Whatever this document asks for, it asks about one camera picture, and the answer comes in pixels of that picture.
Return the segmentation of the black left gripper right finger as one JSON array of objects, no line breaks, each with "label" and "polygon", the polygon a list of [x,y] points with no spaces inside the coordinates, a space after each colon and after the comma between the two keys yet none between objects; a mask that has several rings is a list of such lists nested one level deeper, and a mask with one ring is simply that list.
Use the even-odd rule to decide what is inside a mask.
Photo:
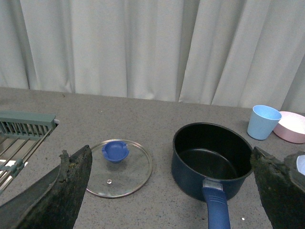
[{"label": "black left gripper right finger", "polygon": [[288,155],[284,161],[255,147],[251,165],[262,206],[274,229],[305,227],[305,176],[296,161],[304,151]]}]

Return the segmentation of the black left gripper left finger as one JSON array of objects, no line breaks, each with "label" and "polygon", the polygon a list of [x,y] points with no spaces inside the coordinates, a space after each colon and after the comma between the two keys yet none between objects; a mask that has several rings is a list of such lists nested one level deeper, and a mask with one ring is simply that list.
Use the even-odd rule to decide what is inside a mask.
[{"label": "black left gripper left finger", "polygon": [[63,151],[61,163],[0,207],[2,229],[72,229],[88,185],[92,150]]}]

